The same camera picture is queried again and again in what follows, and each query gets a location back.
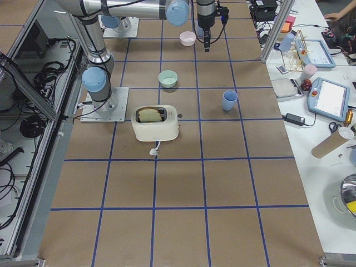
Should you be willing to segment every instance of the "pot handle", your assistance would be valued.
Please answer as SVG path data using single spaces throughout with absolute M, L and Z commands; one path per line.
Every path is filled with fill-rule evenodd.
M 343 205 L 341 206 L 340 202 L 341 202 L 341 201 L 340 201 L 340 197 L 339 197 L 339 196 L 335 196 L 335 197 L 333 198 L 333 204 L 334 204 L 335 209 L 336 209 L 338 212 L 342 213 L 342 214 L 347 213 L 347 211 L 344 210 Z

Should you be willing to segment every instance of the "scissors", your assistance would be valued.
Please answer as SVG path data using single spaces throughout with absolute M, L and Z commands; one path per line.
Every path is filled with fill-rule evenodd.
M 337 124 L 336 122 L 329 123 L 329 130 L 332 134 L 335 133 L 339 127 L 341 127 L 341 125 Z

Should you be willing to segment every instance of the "person's arm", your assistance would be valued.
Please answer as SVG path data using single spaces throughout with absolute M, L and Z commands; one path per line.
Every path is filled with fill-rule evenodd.
M 331 19 L 332 21 L 338 21 L 346 14 L 351 12 L 352 10 L 356 9 L 356 0 L 352 0 L 344 9 L 337 13 L 331 13 L 324 15 L 325 19 Z

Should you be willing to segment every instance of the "power adapter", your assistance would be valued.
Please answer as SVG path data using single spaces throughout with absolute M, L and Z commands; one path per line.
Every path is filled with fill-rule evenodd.
M 305 125 L 305 118 L 299 117 L 297 115 L 293 115 L 290 113 L 287 113 L 286 115 L 282 116 L 283 120 L 288 121 L 290 123 L 299 125 L 299 126 L 304 126 Z

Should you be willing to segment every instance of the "metal bowl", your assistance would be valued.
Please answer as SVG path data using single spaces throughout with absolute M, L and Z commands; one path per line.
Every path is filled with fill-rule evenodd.
M 356 174 L 351 174 L 343 180 L 340 195 L 347 210 L 356 217 Z

